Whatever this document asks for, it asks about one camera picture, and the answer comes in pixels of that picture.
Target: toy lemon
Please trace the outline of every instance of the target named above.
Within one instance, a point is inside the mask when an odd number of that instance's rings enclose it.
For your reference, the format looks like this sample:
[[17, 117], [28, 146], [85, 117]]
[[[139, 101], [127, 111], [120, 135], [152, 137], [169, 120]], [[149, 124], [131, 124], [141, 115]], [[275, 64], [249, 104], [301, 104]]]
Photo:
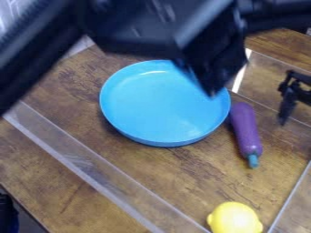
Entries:
[[253, 210], [237, 202], [221, 203], [207, 221], [212, 233], [261, 233], [264, 229]]

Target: blue bowl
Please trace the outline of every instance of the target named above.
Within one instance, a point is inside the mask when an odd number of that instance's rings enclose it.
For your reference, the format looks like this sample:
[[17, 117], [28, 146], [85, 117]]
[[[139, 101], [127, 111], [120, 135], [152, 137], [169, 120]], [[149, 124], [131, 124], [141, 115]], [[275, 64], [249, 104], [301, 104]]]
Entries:
[[179, 147], [203, 139], [224, 121], [231, 100], [224, 88], [208, 97], [172, 62], [147, 61], [120, 69], [100, 93], [101, 112], [133, 141]]

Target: wood grain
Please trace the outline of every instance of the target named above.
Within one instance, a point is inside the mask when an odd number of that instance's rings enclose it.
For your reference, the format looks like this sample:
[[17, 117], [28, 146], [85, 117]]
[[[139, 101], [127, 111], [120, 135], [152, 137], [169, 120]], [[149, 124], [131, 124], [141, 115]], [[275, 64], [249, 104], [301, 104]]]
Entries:
[[[249, 44], [264, 47], [260, 36], [260, 43], [252, 39]], [[188, 147], [153, 148], [129, 141], [101, 116], [99, 92], [109, 75], [136, 61], [135, 57], [107, 55], [93, 46], [59, 63], [25, 102], [199, 224], [205, 225], [216, 205], [235, 200], [253, 207], [268, 228], [308, 160], [309, 128], [295, 120], [279, 127], [275, 111], [232, 94], [233, 102], [245, 101], [255, 108], [264, 144], [257, 170], [249, 170], [240, 159], [225, 125]], [[269, 92], [264, 94], [275, 99]], [[1, 136], [15, 147], [12, 151], [7, 144], [0, 147], [1, 155], [9, 155], [0, 162], [3, 185], [51, 232], [145, 231], [4, 122]]]

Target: wooden surface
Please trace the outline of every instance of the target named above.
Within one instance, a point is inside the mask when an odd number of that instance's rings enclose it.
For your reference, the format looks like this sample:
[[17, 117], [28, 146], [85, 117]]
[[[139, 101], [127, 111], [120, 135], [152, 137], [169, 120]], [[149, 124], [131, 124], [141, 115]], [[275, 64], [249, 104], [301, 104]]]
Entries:
[[[291, 40], [292, 52], [285, 43], [279, 43], [280, 37]], [[280, 30], [252, 38], [248, 46], [275, 56], [287, 51], [284, 59], [307, 68], [300, 54], [311, 50], [311, 40], [309, 45], [301, 40], [296, 33]], [[275, 53], [271, 43], [277, 44]], [[25, 102], [199, 224], [205, 225], [205, 216], [216, 205], [235, 200], [253, 207], [267, 228], [308, 160], [309, 128], [293, 120], [279, 127], [272, 107], [232, 94], [233, 102], [249, 102], [256, 111], [264, 144], [257, 170], [249, 170], [237, 156], [236, 141], [225, 125], [188, 147], [165, 149], [133, 143], [103, 119], [99, 92], [109, 75], [136, 61], [105, 55], [93, 46], [59, 63]], [[1, 184], [51, 232], [147, 231], [5, 121], [0, 136]]]

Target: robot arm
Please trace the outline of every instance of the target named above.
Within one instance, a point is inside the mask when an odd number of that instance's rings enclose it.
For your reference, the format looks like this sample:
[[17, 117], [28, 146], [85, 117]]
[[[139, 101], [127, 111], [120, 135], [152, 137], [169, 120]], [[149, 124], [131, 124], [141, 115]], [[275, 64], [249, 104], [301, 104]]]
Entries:
[[247, 63], [244, 37], [309, 22], [308, 0], [36, 0], [0, 38], [0, 115], [84, 34], [103, 51], [173, 60], [212, 95]]

